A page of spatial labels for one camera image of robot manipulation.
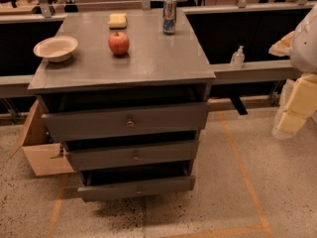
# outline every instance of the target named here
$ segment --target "apple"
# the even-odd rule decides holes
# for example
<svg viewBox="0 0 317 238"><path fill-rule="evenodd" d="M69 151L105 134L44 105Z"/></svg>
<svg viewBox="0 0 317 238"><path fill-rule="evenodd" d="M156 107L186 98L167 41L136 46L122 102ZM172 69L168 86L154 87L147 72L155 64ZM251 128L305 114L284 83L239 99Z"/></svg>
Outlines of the apple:
<svg viewBox="0 0 317 238"><path fill-rule="evenodd" d="M108 45L114 55L123 55L129 49L129 37L123 32L115 32L109 36Z"/></svg>

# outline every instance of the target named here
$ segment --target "cardboard box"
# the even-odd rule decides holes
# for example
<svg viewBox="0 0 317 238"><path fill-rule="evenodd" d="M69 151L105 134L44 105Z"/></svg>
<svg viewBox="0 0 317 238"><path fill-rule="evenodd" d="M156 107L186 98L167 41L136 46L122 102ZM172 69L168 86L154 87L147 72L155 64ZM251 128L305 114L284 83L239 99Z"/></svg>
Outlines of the cardboard box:
<svg viewBox="0 0 317 238"><path fill-rule="evenodd" d="M75 170L63 154L61 143L50 144L42 115L43 110L39 101L36 101L30 109L11 157L22 147L36 176L74 173Z"/></svg>

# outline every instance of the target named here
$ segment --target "spray bottle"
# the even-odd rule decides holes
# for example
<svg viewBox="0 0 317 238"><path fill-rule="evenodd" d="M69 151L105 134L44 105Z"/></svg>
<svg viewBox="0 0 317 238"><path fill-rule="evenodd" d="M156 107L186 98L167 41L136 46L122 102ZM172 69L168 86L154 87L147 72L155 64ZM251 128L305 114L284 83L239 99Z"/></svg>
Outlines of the spray bottle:
<svg viewBox="0 0 317 238"><path fill-rule="evenodd" d="M239 46L239 49L232 54L230 61L231 68L242 68L245 61L245 54L243 52L243 46Z"/></svg>

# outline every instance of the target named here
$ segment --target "cabinet top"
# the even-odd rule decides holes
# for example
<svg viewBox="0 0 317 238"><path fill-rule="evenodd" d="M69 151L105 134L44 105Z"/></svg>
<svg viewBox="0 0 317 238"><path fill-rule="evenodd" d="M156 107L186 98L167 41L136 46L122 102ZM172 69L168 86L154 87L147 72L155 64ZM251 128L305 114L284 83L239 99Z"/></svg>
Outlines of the cabinet top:
<svg viewBox="0 0 317 238"><path fill-rule="evenodd" d="M214 72L181 9L177 9L176 31L162 32L162 9L128 10L125 32L130 48L122 57L108 47L108 21L111 13L68 14L57 36L78 40L72 58L61 63L43 59L29 90L48 93L136 85L208 82Z"/></svg>

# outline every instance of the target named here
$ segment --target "white bowl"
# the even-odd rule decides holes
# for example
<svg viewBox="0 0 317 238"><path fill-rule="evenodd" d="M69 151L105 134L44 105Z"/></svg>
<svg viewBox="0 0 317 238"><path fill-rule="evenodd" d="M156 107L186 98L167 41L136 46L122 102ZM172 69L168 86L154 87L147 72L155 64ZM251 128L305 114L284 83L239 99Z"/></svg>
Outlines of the white bowl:
<svg viewBox="0 0 317 238"><path fill-rule="evenodd" d="M33 52L39 58L52 62L62 62L71 57L71 53L77 48L76 39L68 36L56 36L38 43Z"/></svg>

